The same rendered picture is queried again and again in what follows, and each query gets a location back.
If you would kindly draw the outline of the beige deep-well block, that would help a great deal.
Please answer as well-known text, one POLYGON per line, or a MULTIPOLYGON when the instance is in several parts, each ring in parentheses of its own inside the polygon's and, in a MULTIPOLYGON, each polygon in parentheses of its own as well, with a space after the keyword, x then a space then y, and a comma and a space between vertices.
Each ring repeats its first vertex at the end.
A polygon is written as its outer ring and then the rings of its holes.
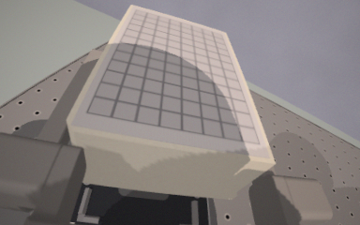
POLYGON ((86 184, 232 200, 276 164, 227 34, 133 5, 67 128, 86 184))

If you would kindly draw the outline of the grey perforated base plate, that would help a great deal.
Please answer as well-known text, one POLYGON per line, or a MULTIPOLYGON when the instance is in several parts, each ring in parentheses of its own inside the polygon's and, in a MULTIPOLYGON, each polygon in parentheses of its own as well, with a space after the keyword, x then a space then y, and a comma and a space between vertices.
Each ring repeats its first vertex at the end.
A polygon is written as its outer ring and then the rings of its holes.
MULTIPOLYGON (((91 52, 91 51, 90 51, 91 52)), ((0 106, 0 132, 37 139, 86 53, 0 106)), ((360 225, 360 148, 250 90, 270 145, 276 175, 317 179, 333 217, 318 225, 360 225)), ((248 191, 208 198, 211 225, 255 225, 248 191)), ((0 208, 0 225, 23 225, 34 212, 0 208)))

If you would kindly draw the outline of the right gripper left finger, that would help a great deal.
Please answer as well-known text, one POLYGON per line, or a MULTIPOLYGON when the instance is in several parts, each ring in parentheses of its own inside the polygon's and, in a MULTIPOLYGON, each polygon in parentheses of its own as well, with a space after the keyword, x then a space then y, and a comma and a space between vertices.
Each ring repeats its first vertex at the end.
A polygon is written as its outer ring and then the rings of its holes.
POLYGON ((0 132, 0 208, 34 212, 23 225, 70 223, 86 172, 67 118, 103 51, 92 49, 37 139, 0 132), (66 223, 67 222, 67 223, 66 223))

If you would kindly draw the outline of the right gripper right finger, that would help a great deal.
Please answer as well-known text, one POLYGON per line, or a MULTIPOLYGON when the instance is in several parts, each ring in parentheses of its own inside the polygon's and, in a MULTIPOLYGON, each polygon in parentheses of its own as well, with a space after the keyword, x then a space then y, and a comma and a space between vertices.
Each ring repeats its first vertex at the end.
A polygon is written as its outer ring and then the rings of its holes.
POLYGON ((317 179, 276 175, 274 166, 248 191, 255 225, 318 225, 332 208, 317 179))

